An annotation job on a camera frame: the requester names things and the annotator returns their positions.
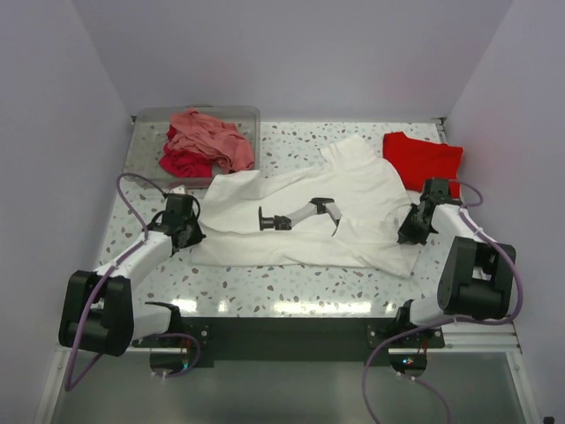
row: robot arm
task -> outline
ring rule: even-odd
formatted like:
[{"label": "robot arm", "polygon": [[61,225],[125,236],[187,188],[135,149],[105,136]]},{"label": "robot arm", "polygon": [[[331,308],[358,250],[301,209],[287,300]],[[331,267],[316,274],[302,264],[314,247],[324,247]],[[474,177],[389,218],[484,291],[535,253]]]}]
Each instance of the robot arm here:
[{"label": "robot arm", "polygon": [[[431,232],[455,238],[437,296],[408,300],[393,323],[394,331],[437,322],[445,315],[486,320],[501,319],[509,312],[513,280],[509,265],[462,221],[461,214],[478,229],[461,202],[451,197],[448,184],[438,178],[426,181],[420,204],[412,205],[398,232],[399,243],[424,245]],[[515,260],[514,247],[499,246]]]},{"label": "robot arm", "polygon": [[177,330],[177,307],[134,303],[132,291],[161,262],[205,237],[193,210],[195,201],[187,194],[170,193],[165,209],[147,226],[147,239],[141,234],[133,242],[132,247],[141,243],[140,248],[128,248],[128,254],[120,254],[94,271],[77,271],[71,276],[59,327],[61,345],[72,346],[87,299],[112,266],[116,269],[108,275],[88,312],[79,349],[119,356],[132,340]]},{"label": "robot arm", "polygon": [[336,206],[334,199],[327,197],[314,197],[304,207],[286,216],[265,217],[263,216],[263,208],[259,207],[259,229],[263,231],[273,228],[288,231],[310,216],[323,214],[328,214],[337,228],[340,219],[342,219],[342,213]]}]

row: glass panel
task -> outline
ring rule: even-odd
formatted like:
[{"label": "glass panel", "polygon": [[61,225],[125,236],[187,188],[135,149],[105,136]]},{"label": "glass panel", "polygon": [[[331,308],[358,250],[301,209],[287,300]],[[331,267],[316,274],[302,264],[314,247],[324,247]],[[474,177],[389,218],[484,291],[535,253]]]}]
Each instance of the glass panel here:
[{"label": "glass panel", "polygon": [[[80,370],[87,361],[81,354]],[[423,378],[449,401],[457,424],[524,423],[506,356],[429,354]],[[361,397],[359,363],[217,362],[191,375],[151,377],[148,355],[102,358],[71,393],[59,397],[59,424],[364,424],[371,423]],[[382,422],[442,423],[440,400],[396,377],[371,370],[368,389]]]}]

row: shirt sleeve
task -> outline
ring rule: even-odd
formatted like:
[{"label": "shirt sleeve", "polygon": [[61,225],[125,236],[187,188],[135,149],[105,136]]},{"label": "shirt sleeve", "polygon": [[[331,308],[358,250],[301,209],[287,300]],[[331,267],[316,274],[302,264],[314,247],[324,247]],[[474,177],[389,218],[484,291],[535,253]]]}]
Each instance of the shirt sleeve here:
[{"label": "shirt sleeve", "polygon": [[374,149],[359,135],[321,148],[320,154],[332,170],[360,168],[378,159]]}]

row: red cloth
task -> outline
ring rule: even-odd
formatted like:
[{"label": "red cloth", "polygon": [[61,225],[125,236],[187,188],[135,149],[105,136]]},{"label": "red cloth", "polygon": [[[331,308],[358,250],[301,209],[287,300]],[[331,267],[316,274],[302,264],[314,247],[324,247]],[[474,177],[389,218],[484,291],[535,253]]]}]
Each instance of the red cloth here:
[{"label": "red cloth", "polygon": [[[457,179],[462,148],[435,144],[406,137],[403,132],[385,134],[382,155],[393,164],[407,190],[421,192],[429,178]],[[449,185],[453,197],[459,197],[459,185]]]},{"label": "red cloth", "polygon": [[187,150],[171,150],[166,144],[163,150],[165,156],[161,158],[159,164],[169,174],[177,178],[212,177],[212,161],[204,155]]},{"label": "red cloth", "polygon": [[249,141],[241,135],[235,124],[189,108],[170,116],[171,133],[168,147],[171,150],[203,155],[222,167],[224,172],[250,170],[255,158]]}]

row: pink cloth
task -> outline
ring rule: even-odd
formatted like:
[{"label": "pink cloth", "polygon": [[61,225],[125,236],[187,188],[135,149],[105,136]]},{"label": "pink cloth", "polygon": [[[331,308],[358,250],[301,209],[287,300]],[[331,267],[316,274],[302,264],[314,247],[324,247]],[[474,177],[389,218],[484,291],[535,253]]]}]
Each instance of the pink cloth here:
[{"label": "pink cloth", "polygon": [[171,115],[170,125],[177,131],[167,144],[171,150],[204,155],[218,163],[224,172],[253,168],[251,145],[234,124],[190,108]]}]

